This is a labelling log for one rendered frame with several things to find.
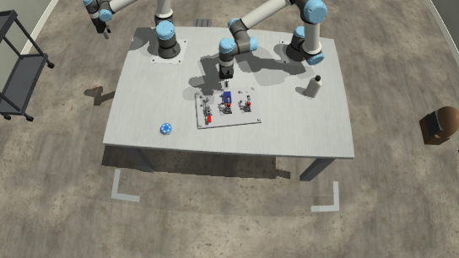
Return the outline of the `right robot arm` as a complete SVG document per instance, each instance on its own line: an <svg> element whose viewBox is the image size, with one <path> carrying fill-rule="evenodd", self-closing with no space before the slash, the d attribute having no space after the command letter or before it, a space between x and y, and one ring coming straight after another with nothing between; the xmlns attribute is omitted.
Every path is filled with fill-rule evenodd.
<svg viewBox="0 0 459 258"><path fill-rule="evenodd" d="M83 0L88 13L96 13L99 9L99 18L103 22L111 20L114 13L124 9L138 0ZM171 59L179 55L181 47L176 41L173 25L173 11L170 8L171 0L157 0L155 10L156 35L159 42L159 56ZM168 20L168 21L167 21ZM171 23L172 22L172 23ZM174 54L174 55L173 55Z"/></svg>

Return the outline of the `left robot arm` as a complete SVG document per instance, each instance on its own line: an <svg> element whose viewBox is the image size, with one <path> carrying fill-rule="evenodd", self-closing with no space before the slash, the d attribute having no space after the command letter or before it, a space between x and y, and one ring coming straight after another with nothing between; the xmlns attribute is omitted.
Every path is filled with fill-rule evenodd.
<svg viewBox="0 0 459 258"><path fill-rule="evenodd" d="M319 42L320 22L327 16L327 8L322 0L268 0L241 19L231 19L228 27L235 41L223 38L219 42L219 59L230 62L235 55L257 50L257 39L249 37L246 31L291 4L296 4L300 9L304 26L295 28L291 43L286 48L287 56L296 62L306 60L311 66L321 62L324 54Z"/></svg>

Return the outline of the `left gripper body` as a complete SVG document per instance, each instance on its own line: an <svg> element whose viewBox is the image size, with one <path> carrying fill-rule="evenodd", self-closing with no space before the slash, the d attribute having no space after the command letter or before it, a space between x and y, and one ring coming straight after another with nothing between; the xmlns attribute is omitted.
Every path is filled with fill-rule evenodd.
<svg viewBox="0 0 459 258"><path fill-rule="evenodd" d="M222 62L219 59L219 78L220 79L227 79L227 78L233 78L234 74L234 59L231 62ZM222 69L222 72L221 72Z"/></svg>

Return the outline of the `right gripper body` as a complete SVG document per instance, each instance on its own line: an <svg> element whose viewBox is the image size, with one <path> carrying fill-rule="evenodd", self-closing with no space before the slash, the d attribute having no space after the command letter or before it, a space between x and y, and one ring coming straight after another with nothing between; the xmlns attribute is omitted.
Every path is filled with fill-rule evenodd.
<svg viewBox="0 0 459 258"><path fill-rule="evenodd" d="M96 27L97 32L98 33L103 33L105 31L106 23L103 22L103 21L100 21L99 11L100 10L98 10L96 13L92 13L92 14L89 13L89 16L90 16L94 26Z"/></svg>

